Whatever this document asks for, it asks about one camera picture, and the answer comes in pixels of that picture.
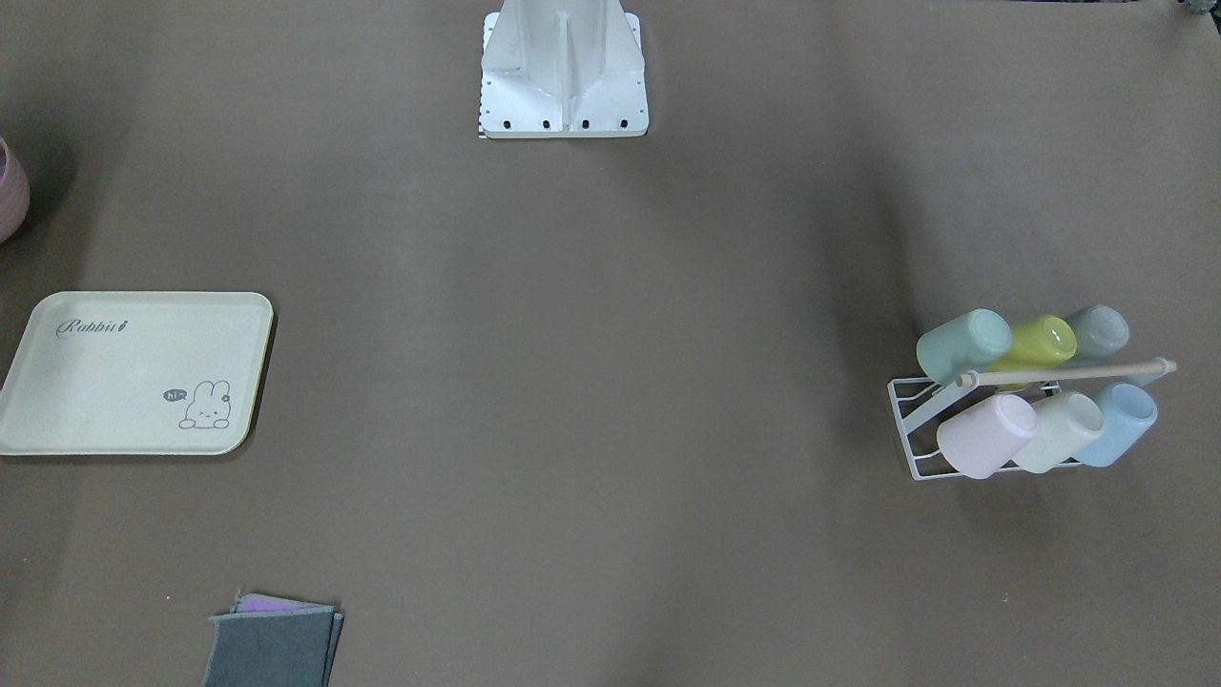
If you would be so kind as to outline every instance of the white wire rack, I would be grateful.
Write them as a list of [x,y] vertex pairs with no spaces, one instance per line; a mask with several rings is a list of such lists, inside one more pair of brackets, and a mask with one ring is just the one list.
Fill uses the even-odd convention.
[[[978,373],[958,376],[952,384],[943,387],[927,377],[891,379],[886,384],[890,410],[895,416],[895,430],[904,445],[904,455],[912,480],[926,482],[965,477],[941,456],[937,445],[937,428],[943,422],[971,408],[995,392],[984,389],[999,386],[1022,384],[1017,392],[1023,397],[1051,397],[1060,393],[1060,383],[1070,379],[1099,379],[1126,377],[1133,384],[1144,387],[1178,370],[1166,359],[1127,366],[1098,366],[1070,370],[1039,370],[1028,372]],[[1056,469],[1077,467],[1081,464],[1068,459]],[[1012,462],[998,472],[1022,472]]]

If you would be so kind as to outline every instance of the pink bowl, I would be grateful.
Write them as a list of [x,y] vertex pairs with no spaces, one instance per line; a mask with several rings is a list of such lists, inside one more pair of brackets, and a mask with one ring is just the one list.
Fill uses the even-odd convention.
[[0,240],[17,231],[29,210],[29,181],[26,170],[0,138]]

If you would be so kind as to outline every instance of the gray towel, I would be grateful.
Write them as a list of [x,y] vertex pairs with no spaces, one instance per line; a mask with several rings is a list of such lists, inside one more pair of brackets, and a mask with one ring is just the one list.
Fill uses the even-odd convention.
[[343,615],[248,594],[216,626],[204,687],[326,687]]

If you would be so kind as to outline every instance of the brown table surface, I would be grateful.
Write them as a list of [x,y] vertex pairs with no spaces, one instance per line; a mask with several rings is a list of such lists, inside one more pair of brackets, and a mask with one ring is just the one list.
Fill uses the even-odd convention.
[[[505,143],[496,9],[0,7],[0,371],[61,289],[277,309],[236,453],[0,462],[0,682],[198,685],[242,587],[335,687],[1216,683],[1206,17],[632,0],[648,135]],[[1181,365],[1123,461],[911,480],[919,331],[1098,301]]]

